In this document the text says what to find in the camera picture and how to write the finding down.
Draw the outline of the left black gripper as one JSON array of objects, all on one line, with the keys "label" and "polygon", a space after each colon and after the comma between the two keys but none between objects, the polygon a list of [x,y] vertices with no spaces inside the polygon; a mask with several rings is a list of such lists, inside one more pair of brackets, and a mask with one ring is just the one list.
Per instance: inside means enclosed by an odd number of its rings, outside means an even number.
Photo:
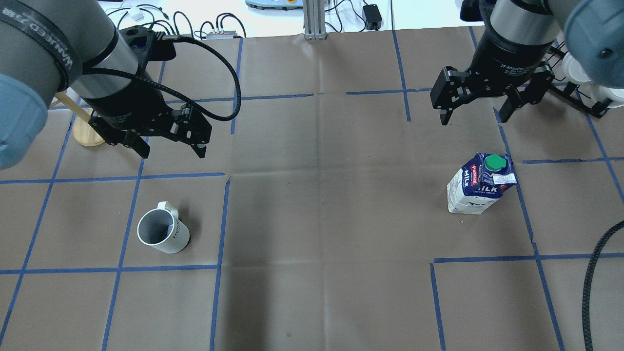
[{"label": "left black gripper", "polygon": [[176,57],[162,37],[147,27],[118,30],[100,62],[85,66],[79,95],[93,110],[89,124],[108,144],[121,143],[141,158],[149,158],[147,136],[183,142],[205,158],[212,125],[192,106],[169,107],[146,71],[151,61]]}]

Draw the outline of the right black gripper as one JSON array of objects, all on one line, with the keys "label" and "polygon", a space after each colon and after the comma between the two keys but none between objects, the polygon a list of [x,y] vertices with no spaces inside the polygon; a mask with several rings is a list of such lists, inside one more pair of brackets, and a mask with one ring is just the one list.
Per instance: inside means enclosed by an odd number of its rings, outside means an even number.
[{"label": "right black gripper", "polygon": [[440,111],[447,126],[454,110],[477,98],[506,96],[499,110],[501,123],[526,104],[540,103],[554,73],[544,60],[550,43],[514,43],[493,29],[486,29],[465,71],[445,66],[430,92],[432,108]]}]

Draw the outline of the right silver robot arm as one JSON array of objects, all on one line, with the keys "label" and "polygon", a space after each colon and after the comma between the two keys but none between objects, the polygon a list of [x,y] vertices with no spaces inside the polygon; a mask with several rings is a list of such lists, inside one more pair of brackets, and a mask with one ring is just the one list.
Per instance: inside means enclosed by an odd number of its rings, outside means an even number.
[{"label": "right silver robot arm", "polygon": [[477,98],[506,97],[503,123],[548,91],[597,118],[623,106],[621,0],[464,0],[460,18],[485,31],[470,67],[444,67],[430,92],[444,126]]}]

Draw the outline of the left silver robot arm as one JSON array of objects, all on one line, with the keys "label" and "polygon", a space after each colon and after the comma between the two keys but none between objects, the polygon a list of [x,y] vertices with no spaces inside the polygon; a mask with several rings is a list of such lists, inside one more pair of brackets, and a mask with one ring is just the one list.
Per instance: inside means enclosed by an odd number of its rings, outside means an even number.
[{"label": "left silver robot arm", "polygon": [[205,157],[205,114],[189,103],[167,106],[146,71],[174,57],[174,38],[142,26],[118,30],[95,0],[3,0],[1,168],[23,160],[54,95],[68,88],[92,108],[87,124],[105,143],[147,158],[145,137],[163,137]]}]

